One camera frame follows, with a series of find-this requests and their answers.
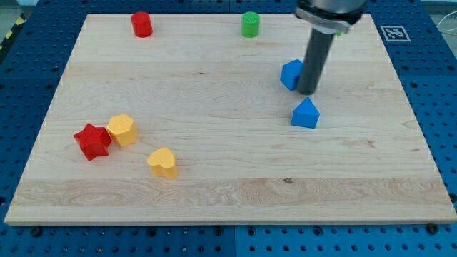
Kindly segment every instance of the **blue pentagon block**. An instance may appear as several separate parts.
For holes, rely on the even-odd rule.
[[[302,68],[303,63],[298,59],[283,65],[283,70],[281,72],[281,82],[290,91],[293,91],[297,88],[298,78],[300,77]]]
[[[312,100],[307,97],[293,110],[291,125],[314,129],[320,115]]]

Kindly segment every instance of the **yellow hexagon block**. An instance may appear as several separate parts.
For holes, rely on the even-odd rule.
[[[112,139],[120,146],[131,145],[138,138],[138,127],[136,123],[126,114],[112,117],[106,129],[108,129]]]
[[[173,152],[168,148],[160,148],[148,157],[148,165],[154,176],[164,176],[168,179],[178,176],[178,168]]]

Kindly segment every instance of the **red star block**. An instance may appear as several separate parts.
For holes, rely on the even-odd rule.
[[[74,138],[88,161],[98,156],[108,156],[111,137],[106,128],[87,124],[83,131],[74,134]]]

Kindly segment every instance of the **wooden board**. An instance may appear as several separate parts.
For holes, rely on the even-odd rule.
[[[6,217],[11,225],[452,223],[456,212],[370,16],[336,38],[313,101],[318,128],[289,125],[303,100],[279,82],[310,26],[263,15],[89,15]],[[87,122],[136,119],[139,141],[87,161]],[[179,177],[147,156],[169,147]]]

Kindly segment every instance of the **green cylinder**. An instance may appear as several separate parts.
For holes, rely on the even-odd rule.
[[[248,11],[241,17],[241,35],[253,38],[258,36],[258,28],[260,27],[260,16],[253,12]]]

